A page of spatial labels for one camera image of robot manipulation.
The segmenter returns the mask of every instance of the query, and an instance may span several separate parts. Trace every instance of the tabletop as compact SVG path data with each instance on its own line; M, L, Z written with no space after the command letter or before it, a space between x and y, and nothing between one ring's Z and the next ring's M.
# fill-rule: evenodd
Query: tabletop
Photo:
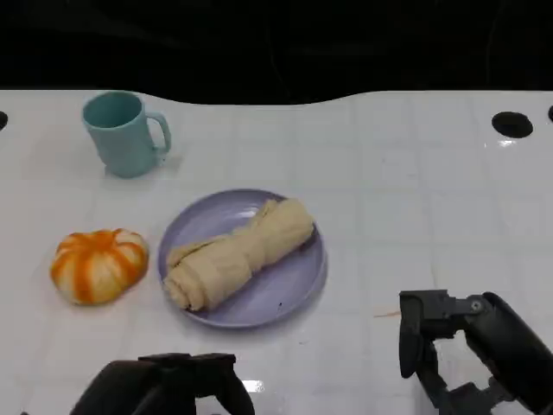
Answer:
M0 111L0 406L60 415L109 361L234 353L257 413L435 413L398 369L401 290L495 291L553 347L552 93L367 93L298 106L189 105L142 95L174 148L163 166L105 173L80 110L92 91L4 91ZM491 125L522 112L518 141ZM152 131L157 136L157 126ZM327 243L323 292L284 322L209 329L168 304L155 252L203 195L263 188L301 199ZM48 276L68 233L125 227L152 252L145 278L114 303L78 307ZM439 345L451 386L489 373L462 336ZM203 399L200 415L223 413ZM525 413L505 404L496 413Z

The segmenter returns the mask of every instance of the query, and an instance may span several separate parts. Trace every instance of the mug handle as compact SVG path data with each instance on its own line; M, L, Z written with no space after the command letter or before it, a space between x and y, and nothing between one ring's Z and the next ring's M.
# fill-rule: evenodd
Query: mug handle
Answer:
M146 118L154 119L159 123L160 127L162 127L163 137L165 138L165 148L160 149L156 147L156 150L163 155L166 155L169 153L169 150L171 150L171 131L169 131L167 119L165 119L165 117L159 112L146 112Z

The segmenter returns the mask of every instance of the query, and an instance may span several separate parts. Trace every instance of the purple plate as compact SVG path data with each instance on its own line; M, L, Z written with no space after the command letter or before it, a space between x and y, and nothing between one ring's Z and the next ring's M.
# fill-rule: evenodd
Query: purple plate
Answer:
M243 226L268 199L281 201L284 197L263 190L229 190L209 195L187 207L163 235L157 258L162 281L167 275L165 258L171 248ZM313 235L303 246L257 272L215 310L185 312L215 327L257 327L300 308L322 288L326 277L327 254L315 226Z

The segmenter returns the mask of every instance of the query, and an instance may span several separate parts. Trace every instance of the pumpkin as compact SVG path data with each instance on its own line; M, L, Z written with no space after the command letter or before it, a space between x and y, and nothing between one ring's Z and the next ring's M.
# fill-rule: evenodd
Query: pumpkin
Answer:
M71 233L58 245L50 277L69 301L105 303L138 281L148 268L148 246L138 233L102 229Z

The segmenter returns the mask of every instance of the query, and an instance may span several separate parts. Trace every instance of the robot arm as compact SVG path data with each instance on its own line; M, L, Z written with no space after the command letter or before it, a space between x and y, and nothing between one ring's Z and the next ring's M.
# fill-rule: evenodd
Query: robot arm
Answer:
M417 375L441 415L489 415L514 399L536 414L552 411L553 354L499 296L457 299L446 290L426 290L403 291L399 298L401 374ZM485 390L468 383L449 391L438 373L433 341L459 330L493 375Z

